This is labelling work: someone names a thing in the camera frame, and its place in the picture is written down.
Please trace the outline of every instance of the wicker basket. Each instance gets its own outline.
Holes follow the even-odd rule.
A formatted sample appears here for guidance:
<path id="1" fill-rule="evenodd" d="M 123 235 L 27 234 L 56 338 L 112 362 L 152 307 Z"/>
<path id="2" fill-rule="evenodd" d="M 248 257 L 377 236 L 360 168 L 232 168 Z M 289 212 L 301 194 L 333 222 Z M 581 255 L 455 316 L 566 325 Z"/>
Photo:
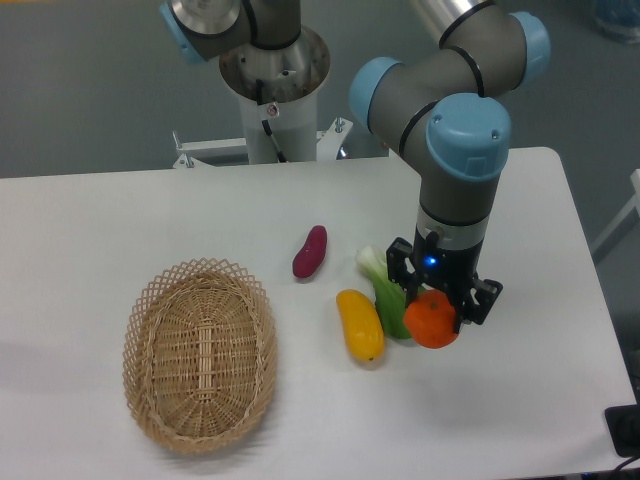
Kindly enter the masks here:
<path id="1" fill-rule="evenodd" d="M 174 451 L 217 450 L 251 430 L 276 377 L 275 326 L 260 282 L 226 260 L 165 270 L 129 319 L 124 387 L 132 416 Z"/>

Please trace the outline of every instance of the white table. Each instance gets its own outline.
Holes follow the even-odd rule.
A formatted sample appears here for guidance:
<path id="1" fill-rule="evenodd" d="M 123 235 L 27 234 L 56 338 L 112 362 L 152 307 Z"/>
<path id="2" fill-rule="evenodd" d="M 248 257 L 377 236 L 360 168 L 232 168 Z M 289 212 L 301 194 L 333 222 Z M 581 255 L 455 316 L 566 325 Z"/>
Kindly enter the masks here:
<path id="1" fill-rule="evenodd" d="M 501 479 L 611 469 L 603 410 L 634 402 L 567 181 L 548 149 L 514 150 L 479 265 L 505 289 L 450 347 L 344 346 L 335 295 L 372 288 L 355 252 L 413 239 L 419 178 L 400 160 L 0 181 L 0 477 Z M 291 259 L 329 232 L 317 278 Z M 234 448 L 182 458 L 129 417 L 128 316 L 156 274 L 228 258 L 277 321 L 277 392 Z"/>

